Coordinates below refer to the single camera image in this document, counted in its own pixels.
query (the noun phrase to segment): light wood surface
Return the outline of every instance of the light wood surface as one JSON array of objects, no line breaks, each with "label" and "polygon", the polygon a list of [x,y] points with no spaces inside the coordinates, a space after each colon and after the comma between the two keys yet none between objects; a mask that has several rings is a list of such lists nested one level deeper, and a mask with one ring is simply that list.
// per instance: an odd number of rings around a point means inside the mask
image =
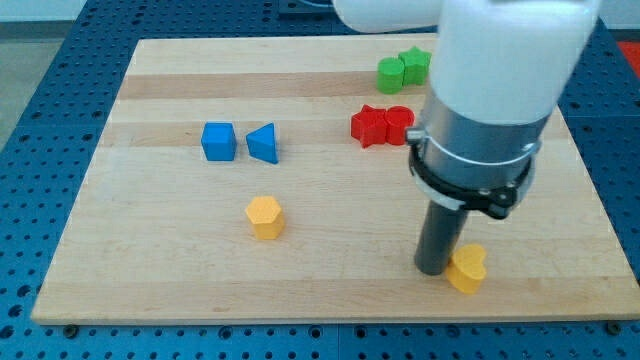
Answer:
[{"label": "light wood surface", "polygon": [[[427,207],[405,147],[362,150],[364,104],[419,111],[425,87],[375,90],[378,59],[431,35],[144,40],[138,44],[32,317],[42,324],[628,319],[640,290],[559,112],[536,180],[506,221],[472,214],[487,250],[463,295],[413,265]],[[206,120],[236,160],[209,163]],[[275,122],[280,163],[244,136]],[[274,195],[287,226],[257,241],[244,208]]]}]

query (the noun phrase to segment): yellow hexagonal prism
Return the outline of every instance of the yellow hexagonal prism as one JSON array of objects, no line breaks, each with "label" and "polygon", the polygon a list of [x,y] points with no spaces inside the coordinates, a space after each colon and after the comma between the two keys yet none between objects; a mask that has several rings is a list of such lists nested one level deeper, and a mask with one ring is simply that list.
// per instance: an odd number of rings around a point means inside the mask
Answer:
[{"label": "yellow hexagonal prism", "polygon": [[282,207],[273,196],[256,196],[245,209],[256,238],[276,239],[284,229]]}]

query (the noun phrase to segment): red star block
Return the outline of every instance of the red star block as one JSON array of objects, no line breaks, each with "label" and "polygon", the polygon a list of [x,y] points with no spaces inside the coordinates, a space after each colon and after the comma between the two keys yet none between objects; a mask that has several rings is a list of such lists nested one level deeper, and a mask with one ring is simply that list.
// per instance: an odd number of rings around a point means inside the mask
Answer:
[{"label": "red star block", "polygon": [[392,145],[404,145],[404,130],[413,125],[415,115],[404,106],[394,106],[387,110],[387,142]]},{"label": "red star block", "polygon": [[369,105],[351,117],[351,136],[360,140],[362,148],[373,144],[384,144],[387,138],[385,109],[375,109]]}]

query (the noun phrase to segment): blue pegboard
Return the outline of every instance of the blue pegboard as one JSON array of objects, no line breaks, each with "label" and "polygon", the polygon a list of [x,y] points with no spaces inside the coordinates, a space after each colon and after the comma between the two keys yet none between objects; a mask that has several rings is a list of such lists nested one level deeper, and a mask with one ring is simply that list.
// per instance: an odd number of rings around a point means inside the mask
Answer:
[{"label": "blue pegboard", "polygon": [[[277,5],[87,2],[0,154],[0,359],[640,359],[638,321],[615,331],[604,322],[87,326],[73,339],[61,327],[31,322],[29,313],[137,41],[353,34],[335,15],[279,17]],[[639,89],[599,23],[559,101],[637,277]]]}]

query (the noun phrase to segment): yellow block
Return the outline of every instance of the yellow block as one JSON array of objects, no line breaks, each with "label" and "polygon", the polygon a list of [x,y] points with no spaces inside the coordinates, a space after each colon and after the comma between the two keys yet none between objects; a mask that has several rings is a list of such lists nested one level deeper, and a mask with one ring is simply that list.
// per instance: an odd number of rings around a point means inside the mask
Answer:
[{"label": "yellow block", "polygon": [[245,209],[256,238],[273,240],[284,229],[284,215],[273,196],[256,196]]},{"label": "yellow block", "polygon": [[475,294],[487,276],[482,263],[486,250],[478,244],[469,244],[453,253],[444,273],[456,289],[465,294]]}]

